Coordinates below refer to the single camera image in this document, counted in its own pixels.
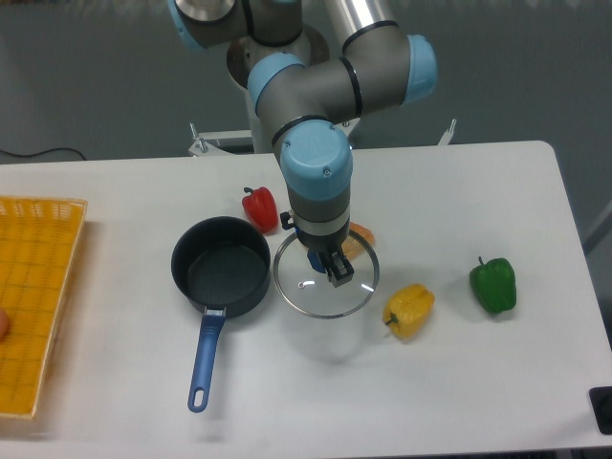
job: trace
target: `red bell pepper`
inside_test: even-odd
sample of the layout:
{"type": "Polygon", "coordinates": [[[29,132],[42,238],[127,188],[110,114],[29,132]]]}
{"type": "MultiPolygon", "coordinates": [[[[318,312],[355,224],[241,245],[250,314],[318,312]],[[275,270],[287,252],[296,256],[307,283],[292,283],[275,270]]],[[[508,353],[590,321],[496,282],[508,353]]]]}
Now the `red bell pepper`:
{"type": "Polygon", "coordinates": [[[274,230],[278,226],[276,203],[270,191],[264,186],[253,190],[245,187],[248,196],[242,198],[242,207],[251,223],[262,233],[274,230]]]}

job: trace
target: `blue joint cap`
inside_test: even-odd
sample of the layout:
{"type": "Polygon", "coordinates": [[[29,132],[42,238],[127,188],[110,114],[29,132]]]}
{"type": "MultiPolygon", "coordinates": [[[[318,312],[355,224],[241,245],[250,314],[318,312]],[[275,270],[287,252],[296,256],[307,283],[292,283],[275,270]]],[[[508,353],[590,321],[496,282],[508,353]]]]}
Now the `blue joint cap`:
{"type": "Polygon", "coordinates": [[[183,24],[183,19],[181,18],[181,14],[176,8],[174,0],[168,0],[168,9],[170,10],[172,20],[174,21],[174,27],[176,27],[176,32],[179,33],[183,44],[192,51],[205,50],[206,48],[197,41],[195,41],[193,36],[191,36],[191,33],[189,33],[189,31],[185,28],[185,24],[183,24]]]}
{"type": "Polygon", "coordinates": [[[422,35],[408,35],[410,43],[410,76],[404,102],[429,96],[438,82],[438,63],[433,48],[422,35]]]}
{"type": "Polygon", "coordinates": [[[289,131],[281,146],[280,170],[287,186],[299,196],[327,201],[351,183],[351,146],[329,121],[301,122],[289,131]]]}
{"type": "Polygon", "coordinates": [[[255,64],[249,74],[249,82],[247,83],[247,89],[249,89],[249,94],[251,94],[252,106],[255,108],[255,113],[257,113],[259,96],[261,96],[261,93],[266,89],[268,83],[279,72],[293,65],[304,67],[304,64],[297,56],[284,53],[268,55],[255,64]]]}

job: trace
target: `black cable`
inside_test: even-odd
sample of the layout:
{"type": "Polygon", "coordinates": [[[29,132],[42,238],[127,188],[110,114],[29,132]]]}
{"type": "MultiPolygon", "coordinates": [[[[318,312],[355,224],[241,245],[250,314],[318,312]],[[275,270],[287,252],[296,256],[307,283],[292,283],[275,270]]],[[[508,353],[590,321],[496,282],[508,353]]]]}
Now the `black cable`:
{"type": "Polygon", "coordinates": [[[46,155],[47,153],[53,153],[54,151],[72,151],[73,153],[78,154],[78,156],[83,160],[87,161],[85,155],[83,155],[80,151],[75,148],[71,148],[70,146],[59,146],[57,148],[49,148],[48,150],[39,151],[38,153],[32,153],[31,155],[19,155],[17,153],[10,153],[10,151],[0,150],[0,153],[3,153],[8,156],[13,156],[14,158],[35,158],[36,156],[46,155]]]}

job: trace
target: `pepper stem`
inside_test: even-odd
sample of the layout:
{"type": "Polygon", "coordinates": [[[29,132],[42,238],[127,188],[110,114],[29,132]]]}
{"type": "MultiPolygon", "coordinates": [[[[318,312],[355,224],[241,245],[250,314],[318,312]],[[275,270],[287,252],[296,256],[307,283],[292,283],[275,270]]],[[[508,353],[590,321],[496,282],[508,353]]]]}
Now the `pepper stem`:
{"type": "Polygon", "coordinates": [[[398,317],[395,314],[391,313],[391,318],[384,324],[388,327],[391,323],[398,323],[398,322],[399,322],[398,317]]]}

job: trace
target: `yellow basket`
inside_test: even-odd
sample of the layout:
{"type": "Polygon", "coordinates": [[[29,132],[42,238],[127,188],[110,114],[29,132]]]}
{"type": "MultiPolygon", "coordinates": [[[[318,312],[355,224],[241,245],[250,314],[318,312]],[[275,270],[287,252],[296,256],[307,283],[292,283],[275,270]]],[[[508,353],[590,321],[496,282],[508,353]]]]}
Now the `yellow basket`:
{"type": "Polygon", "coordinates": [[[0,196],[0,417],[31,418],[87,201],[0,196]]]}

